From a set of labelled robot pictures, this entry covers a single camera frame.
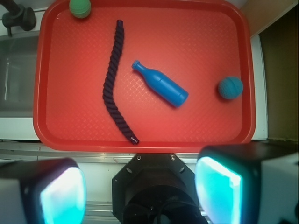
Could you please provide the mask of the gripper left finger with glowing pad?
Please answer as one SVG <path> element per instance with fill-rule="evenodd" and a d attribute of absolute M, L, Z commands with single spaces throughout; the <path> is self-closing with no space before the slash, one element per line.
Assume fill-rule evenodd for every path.
<path fill-rule="evenodd" d="M 0 164 L 2 224 L 80 224 L 86 183 L 71 158 Z"/>

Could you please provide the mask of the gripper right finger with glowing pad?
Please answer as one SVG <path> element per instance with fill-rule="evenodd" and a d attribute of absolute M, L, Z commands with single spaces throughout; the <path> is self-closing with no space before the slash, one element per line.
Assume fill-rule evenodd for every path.
<path fill-rule="evenodd" d="M 299 146 L 250 142 L 204 147 L 195 167 L 195 186 L 214 224 L 296 224 Z"/>

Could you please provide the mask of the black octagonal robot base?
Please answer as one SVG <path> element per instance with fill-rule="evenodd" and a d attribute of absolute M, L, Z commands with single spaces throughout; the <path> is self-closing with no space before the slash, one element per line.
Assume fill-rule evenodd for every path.
<path fill-rule="evenodd" d="M 194 180 L 175 154 L 136 154 L 112 178 L 112 214 L 122 224 L 206 224 Z"/>

